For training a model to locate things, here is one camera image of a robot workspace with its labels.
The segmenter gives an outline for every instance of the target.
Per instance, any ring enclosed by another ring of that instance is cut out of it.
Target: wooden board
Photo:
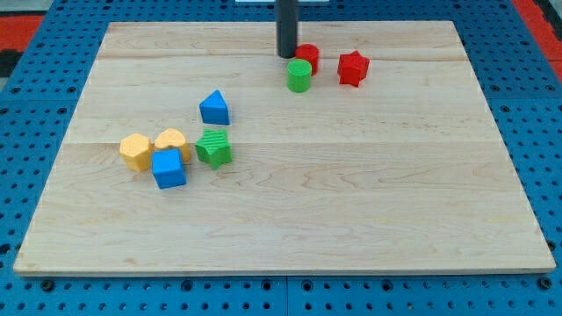
[[[24,276],[427,275],[555,267],[451,22],[303,23],[285,86],[271,23],[110,24],[14,269]],[[359,89],[339,54],[371,58]],[[234,162],[158,190],[130,133],[191,142],[229,103]]]

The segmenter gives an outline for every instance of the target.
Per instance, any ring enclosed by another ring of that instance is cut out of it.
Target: yellow hexagonal block
[[[182,153],[182,159],[187,162],[191,159],[190,148],[185,136],[175,128],[169,128],[162,132],[155,140],[155,148],[158,150],[177,148]]]
[[[150,138],[138,133],[125,137],[121,140],[121,146],[119,147],[119,153],[126,165],[137,172],[150,169],[153,152],[154,147],[150,143]]]

